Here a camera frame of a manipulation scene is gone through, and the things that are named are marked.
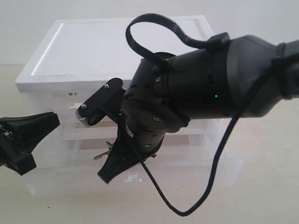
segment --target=metal key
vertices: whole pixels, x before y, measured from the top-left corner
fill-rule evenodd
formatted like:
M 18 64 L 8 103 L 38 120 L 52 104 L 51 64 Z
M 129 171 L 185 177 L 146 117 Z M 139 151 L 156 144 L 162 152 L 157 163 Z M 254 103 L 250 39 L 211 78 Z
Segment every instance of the metal key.
M 109 150 L 107 152 L 104 152 L 104 153 L 102 153 L 100 155 L 95 156 L 93 158 L 94 160 L 98 160 L 98 159 L 102 158 L 104 155 L 109 155 L 109 153 L 110 153 L 110 151 L 111 151 L 111 149 L 113 147 L 113 144 L 111 144 L 109 141 L 106 141 L 106 144 L 108 145 Z

